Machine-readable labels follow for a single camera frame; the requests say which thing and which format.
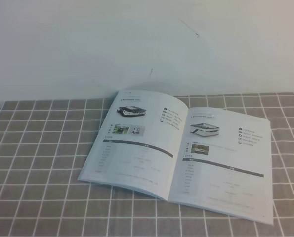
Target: table surface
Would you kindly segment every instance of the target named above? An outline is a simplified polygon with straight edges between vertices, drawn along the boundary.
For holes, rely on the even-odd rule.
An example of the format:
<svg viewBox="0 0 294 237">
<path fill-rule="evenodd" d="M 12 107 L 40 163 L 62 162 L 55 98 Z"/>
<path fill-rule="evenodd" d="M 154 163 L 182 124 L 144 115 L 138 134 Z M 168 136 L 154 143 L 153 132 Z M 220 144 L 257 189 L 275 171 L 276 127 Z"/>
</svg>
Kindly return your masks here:
<svg viewBox="0 0 294 237">
<path fill-rule="evenodd" d="M 271 121 L 274 226 L 77 181 L 112 99 L 8 101 L 0 236 L 294 236 L 294 93 L 178 98 Z"/>
</svg>

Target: table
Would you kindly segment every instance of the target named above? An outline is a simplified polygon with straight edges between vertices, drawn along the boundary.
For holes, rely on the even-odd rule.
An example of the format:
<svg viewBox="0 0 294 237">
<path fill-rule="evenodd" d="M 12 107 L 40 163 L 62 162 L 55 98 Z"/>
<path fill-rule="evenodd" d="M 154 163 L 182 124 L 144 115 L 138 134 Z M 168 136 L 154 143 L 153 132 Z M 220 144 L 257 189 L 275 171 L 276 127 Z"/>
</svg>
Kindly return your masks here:
<svg viewBox="0 0 294 237">
<path fill-rule="evenodd" d="M 273 227 L 77 181 L 113 99 L 7 101 L 0 236 L 294 236 L 294 93 L 178 98 L 271 121 Z"/>
</svg>

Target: small photo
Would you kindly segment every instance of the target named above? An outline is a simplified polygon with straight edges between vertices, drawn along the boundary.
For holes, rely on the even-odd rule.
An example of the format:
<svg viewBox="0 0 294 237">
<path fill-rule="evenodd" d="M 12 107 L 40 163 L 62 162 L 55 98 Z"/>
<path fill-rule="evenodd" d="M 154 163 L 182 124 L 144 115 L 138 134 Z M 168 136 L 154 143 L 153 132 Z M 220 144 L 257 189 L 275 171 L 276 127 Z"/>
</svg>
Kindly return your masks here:
<svg viewBox="0 0 294 237">
<path fill-rule="evenodd" d="M 117 126 L 115 125 L 113 129 L 113 134 L 127 134 L 130 127 Z"/>
<path fill-rule="evenodd" d="M 117 109 L 117 113 L 120 113 L 123 117 L 137 117 L 146 114 L 146 110 L 137 106 L 124 106 Z"/>
<path fill-rule="evenodd" d="M 145 132 L 145 127 L 142 126 L 130 126 L 130 130 L 128 131 L 128 134 L 130 134 L 131 136 L 143 136 Z"/>
<path fill-rule="evenodd" d="M 192 144 L 191 153 L 208 155 L 209 149 L 209 146 Z"/>
</svg>

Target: white wall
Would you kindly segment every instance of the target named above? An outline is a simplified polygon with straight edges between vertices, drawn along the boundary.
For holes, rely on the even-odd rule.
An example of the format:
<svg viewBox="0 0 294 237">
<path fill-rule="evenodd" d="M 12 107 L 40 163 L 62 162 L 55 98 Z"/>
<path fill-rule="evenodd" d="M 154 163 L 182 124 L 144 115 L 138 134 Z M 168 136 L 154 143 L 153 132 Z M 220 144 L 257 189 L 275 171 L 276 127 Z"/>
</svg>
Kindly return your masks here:
<svg viewBox="0 0 294 237">
<path fill-rule="evenodd" d="M 294 0 L 0 0 L 0 101 L 124 88 L 294 91 Z"/>
</svg>

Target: appliance photo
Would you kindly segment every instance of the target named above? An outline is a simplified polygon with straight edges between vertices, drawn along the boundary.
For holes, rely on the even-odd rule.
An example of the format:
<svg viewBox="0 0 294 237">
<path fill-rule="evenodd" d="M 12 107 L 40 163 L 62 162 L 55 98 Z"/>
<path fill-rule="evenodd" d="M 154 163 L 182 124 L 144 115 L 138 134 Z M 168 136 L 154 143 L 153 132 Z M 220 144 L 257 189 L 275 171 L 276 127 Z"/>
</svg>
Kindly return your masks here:
<svg viewBox="0 0 294 237">
<path fill-rule="evenodd" d="M 195 148 L 195 151 L 196 151 L 196 152 L 205 152 L 205 150 L 202 149 L 202 148 Z"/>
<path fill-rule="evenodd" d="M 124 132 L 124 129 L 121 128 L 121 127 L 119 127 L 119 128 L 117 129 L 117 131 L 116 131 L 116 133 L 123 133 L 123 132 Z"/>
<path fill-rule="evenodd" d="M 200 136 L 213 136 L 219 134 L 219 127 L 210 125 L 207 123 L 199 123 L 191 125 L 191 133 L 200 135 Z"/>
<path fill-rule="evenodd" d="M 135 117 L 135 116 L 143 116 L 146 114 L 146 110 L 136 107 L 136 106 L 125 106 L 119 107 L 117 112 L 120 113 L 124 117 Z"/>
<path fill-rule="evenodd" d="M 132 131 L 133 134 L 140 134 L 140 128 L 134 129 L 134 131 Z"/>
</svg>

